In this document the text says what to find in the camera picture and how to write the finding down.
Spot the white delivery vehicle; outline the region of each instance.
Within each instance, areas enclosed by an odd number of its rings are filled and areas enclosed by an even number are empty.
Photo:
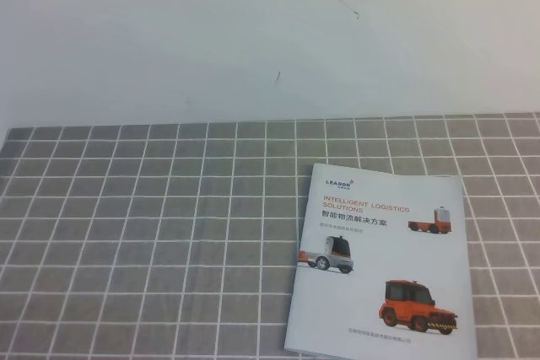
[[[324,253],[313,253],[301,250],[298,262],[307,263],[309,267],[328,270],[336,267],[341,273],[350,273],[353,270],[351,250],[348,241],[340,236],[328,236],[324,245]]]

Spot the scratch mark on wall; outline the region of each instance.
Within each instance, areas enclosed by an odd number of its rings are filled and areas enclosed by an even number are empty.
[[[345,5],[346,8],[348,8],[351,12],[353,12],[354,14],[356,14],[356,19],[358,20],[360,18],[360,14],[354,10],[353,8],[351,8],[348,4],[346,4],[343,0],[339,0],[341,3],[343,3]]]

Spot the black and yellow stripe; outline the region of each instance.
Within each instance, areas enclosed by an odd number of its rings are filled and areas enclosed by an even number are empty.
[[[430,328],[435,328],[435,329],[457,329],[457,326],[455,325],[445,325],[445,324],[432,324],[432,323],[428,323],[428,326]]]

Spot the orange vehicle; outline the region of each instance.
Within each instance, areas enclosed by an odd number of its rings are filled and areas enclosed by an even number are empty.
[[[412,231],[418,231],[419,229],[424,232],[430,231],[432,234],[448,234],[452,231],[450,224],[450,211],[444,207],[439,207],[434,210],[435,222],[434,223],[418,223],[416,221],[409,221],[408,227]]]
[[[436,308],[426,286],[407,280],[386,282],[385,303],[379,309],[379,318],[387,326],[406,325],[418,332],[435,329],[450,335],[457,329],[456,314]]]

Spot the booklet cover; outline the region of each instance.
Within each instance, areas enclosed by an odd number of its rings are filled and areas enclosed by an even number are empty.
[[[477,358],[459,177],[315,164],[285,348]]]

